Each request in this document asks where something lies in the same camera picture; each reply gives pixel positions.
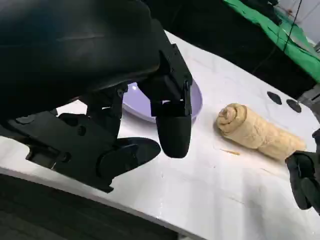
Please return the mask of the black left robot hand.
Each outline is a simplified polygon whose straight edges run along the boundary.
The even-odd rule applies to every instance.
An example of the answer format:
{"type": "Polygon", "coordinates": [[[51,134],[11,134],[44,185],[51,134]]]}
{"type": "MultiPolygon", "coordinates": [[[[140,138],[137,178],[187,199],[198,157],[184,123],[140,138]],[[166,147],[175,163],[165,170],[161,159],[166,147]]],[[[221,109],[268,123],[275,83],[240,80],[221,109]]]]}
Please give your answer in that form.
{"type": "Polygon", "coordinates": [[[160,152],[182,159],[192,75],[139,0],[3,0],[0,134],[26,159],[103,192],[160,152]],[[158,141],[118,136],[124,94],[150,101],[158,141]]]}

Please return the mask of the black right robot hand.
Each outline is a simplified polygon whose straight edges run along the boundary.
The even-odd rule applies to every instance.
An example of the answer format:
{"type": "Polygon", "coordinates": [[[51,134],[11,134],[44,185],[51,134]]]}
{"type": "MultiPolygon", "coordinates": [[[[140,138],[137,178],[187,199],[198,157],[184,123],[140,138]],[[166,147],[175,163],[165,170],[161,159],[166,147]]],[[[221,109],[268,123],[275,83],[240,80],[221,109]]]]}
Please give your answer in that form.
{"type": "Polygon", "coordinates": [[[292,194],[301,210],[320,212],[320,131],[312,134],[316,152],[296,151],[285,163],[289,170],[292,194]]]}

